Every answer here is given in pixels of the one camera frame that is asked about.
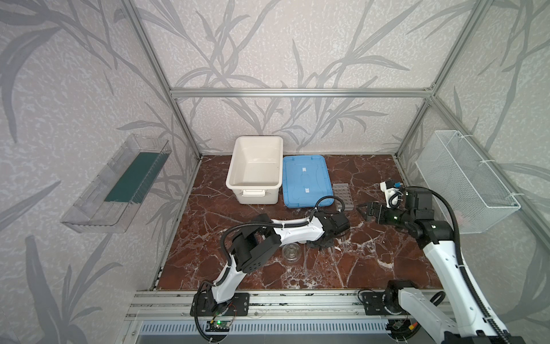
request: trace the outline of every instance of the brown marble surface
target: brown marble surface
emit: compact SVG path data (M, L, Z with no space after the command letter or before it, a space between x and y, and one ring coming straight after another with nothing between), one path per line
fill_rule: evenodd
M384 201L378 183L401 179L390 155L324 157L331 182L348 183L354 204ZM225 265L219 238L228 227L264 212L279 220L305 217L307 209L285 207L282 188L277 204L239 204L226 187L230 161L230 156L203 158L157 288L195 290L200 281L213 281ZM345 213L351 229L337 239L335 248L319 251L301 245L301 258L293 264L284 261L279 249L239 288L384 289L391 279L412 280L420 288L441 287L433 267L412 238L390 226L366 222L355 209Z

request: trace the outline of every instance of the wall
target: wall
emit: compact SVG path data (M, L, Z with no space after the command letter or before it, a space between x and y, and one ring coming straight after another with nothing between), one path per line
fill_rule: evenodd
M438 94L546 219L549 5L494 1ZM423 125L431 121L428 115ZM400 160L411 166L416 158L403 155ZM547 342L550 256L521 218L511 215L461 241L474 276L510 332L528 343Z
M173 88L429 87L474 2L135 1ZM420 100L179 104L204 153L272 134L286 152L395 152Z
M0 342L113 342L196 164L118 2L0 3ZM170 140L124 234L59 220L130 133Z

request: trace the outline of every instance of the metal mesh basket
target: metal mesh basket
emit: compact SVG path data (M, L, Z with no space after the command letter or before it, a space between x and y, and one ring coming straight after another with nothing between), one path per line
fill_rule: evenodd
M416 165L428 187L453 207L461 233L484 232L520 209L487 161L456 130L435 131Z

